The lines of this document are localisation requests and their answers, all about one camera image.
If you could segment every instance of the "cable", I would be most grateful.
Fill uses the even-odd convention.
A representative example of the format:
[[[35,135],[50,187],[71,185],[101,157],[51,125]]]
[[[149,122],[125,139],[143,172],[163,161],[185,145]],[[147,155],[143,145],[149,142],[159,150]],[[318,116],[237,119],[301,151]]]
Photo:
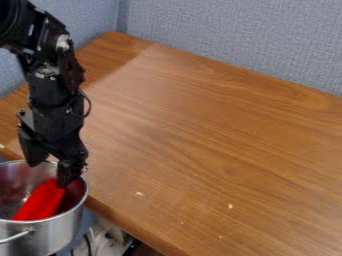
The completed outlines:
[[[87,246],[89,246],[89,256],[93,256],[93,251],[91,251],[91,241],[90,241],[90,238],[87,236],[87,234],[85,234],[85,240],[86,240],[86,243],[87,243]]]

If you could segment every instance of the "red object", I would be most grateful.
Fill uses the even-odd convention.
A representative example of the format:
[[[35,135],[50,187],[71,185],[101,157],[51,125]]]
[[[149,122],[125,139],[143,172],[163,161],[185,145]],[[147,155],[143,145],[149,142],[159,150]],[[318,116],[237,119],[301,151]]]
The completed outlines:
[[[40,220],[55,216],[66,191],[58,187],[57,179],[51,178],[36,187],[12,219]]]

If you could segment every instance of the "metal pot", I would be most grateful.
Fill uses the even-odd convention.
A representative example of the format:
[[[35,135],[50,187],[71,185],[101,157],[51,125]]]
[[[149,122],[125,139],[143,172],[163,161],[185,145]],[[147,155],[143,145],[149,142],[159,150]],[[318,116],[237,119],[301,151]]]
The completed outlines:
[[[47,256],[73,241],[82,221],[89,186],[79,178],[67,189],[62,213],[36,221],[12,221],[35,187],[57,176],[57,164],[31,168],[24,161],[0,164],[0,255]]]

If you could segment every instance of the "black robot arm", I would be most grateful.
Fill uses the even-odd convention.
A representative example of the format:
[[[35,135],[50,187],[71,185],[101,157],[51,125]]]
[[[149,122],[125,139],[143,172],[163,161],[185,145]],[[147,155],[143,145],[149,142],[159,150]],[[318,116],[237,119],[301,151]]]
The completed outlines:
[[[36,166],[53,154],[59,159],[58,184],[66,187],[87,165],[79,132],[90,114],[81,90],[85,68],[75,58],[70,33],[30,1],[0,0],[0,47],[18,56],[28,81],[30,110],[18,114],[26,160]]]

